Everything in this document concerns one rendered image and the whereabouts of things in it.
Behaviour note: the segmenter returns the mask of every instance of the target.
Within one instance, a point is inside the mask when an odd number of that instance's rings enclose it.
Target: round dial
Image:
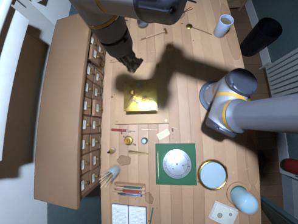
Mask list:
[[[192,162],[188,154],[181,149],[172,149],[165,154],[162,161],[165,173],[174,178],[186,177],[192,169]]]

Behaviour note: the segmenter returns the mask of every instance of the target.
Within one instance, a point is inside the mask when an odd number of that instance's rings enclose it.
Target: wooden table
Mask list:
[[[120,155],[131,157],[131,164],[121,166],[121,173],[114,181],[145,183],[146,192],[154,197],[152,204],[144,198],[118,196],[113,193],[113,185],[102,188],[102,223],[112,223],[111,204],[120,203],[147,207],[150,219],[154,208],[152,223],[158,224],[192,224],[216,223],[209,219],[214,201],[231,207],[227,197],[227,188],[234,182],[244,183],[260,202],[260,180],[258,175],[258,158],[254,132],[249,131],[236,138],[228,138],[211,130],[205,125],[207,111],[199,101],[199,91],[203,84],[219,80],[227,71],[243,68],[239,43],[234,25],[223,38],[216,38],[195,29],[187,30],[186,24],[213,33],[220,15],[230,14],[226,0],[199,0],[196,4],[188,2],[186,7],[194,9],[187,12],[176,24],[164,26],[149,24],[146,29],[139,29],[135,19],[128,19],[127,25],[133,38],[133,50],[145,63],[156,63],[156,67],[165,66],[165,80],[168,81],[167,106],[168,124],[115,124],[116,72],[122,65],[107,55],[105,82],[103,90],[102,123],[102,172],[117,164]],[[168,34],[162,34],[140,40],[142,37],[162,32],[167,28]],[[165,49],[173,44],[174,49]],[[168,128],[174,128],[171,135],[159,141],[156,134]],[[123,142],[126,133],[110,131],[110,128],[126,128],[137,132],[129,135],[136,145],[127,146]],[[141,144],[143,137],[148,144]],[[156,143],[195,143],[196,169],[208,159],[221,161],[228,170],[227,184],[218,191],[210,191],[198,183],[197,186],[156,185],[155,144]],[[112,155],[107,154],[110,147],[116,148]],[[129,150],[148,152],[149,155],[128,154]],[[261,222],[261,209],[255,215],[239,212],[235,223],[257,224]]]

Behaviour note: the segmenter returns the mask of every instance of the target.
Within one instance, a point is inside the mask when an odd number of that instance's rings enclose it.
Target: hammer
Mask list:
[[[143,37],[143,38],[140,39],[140,40],[144,40],[144,39],[147,39],[147,38],[149,38],[149,37],[153,37],[153,36],[156,36],[156,35],[159,35],[159,34],[162,34],[162,33],[168,34],[167,29],[164,28],[164,31],[162,31],[162,32],[160,32],[160,33],[156,33],[156,34],[149,35],[149,36],[147,36],[147,37]]]

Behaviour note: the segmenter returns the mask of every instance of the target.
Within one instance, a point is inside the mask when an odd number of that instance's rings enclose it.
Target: brass spoon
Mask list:
[[[192,27],[191,24],[188,24],[188,25],[186,25],[186,28],[187,28],[188,30],[190,30],[191,28],[194,28],[194,27]],[[199,30],[199,31],[202,31],[202,32],[204,32],[204,33],[208,33],[208,32],[206,32],[206,31],[200,30],[200,29],[198,29],[198,28],[194,28],[194,29]]]

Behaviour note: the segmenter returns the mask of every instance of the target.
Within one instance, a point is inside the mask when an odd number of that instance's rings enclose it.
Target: book page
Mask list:
[[[128,224],[128,205],[112,204],[112,223]]]
[[[130,224],[147,224],[147,207],[130,206],[128,209]]]

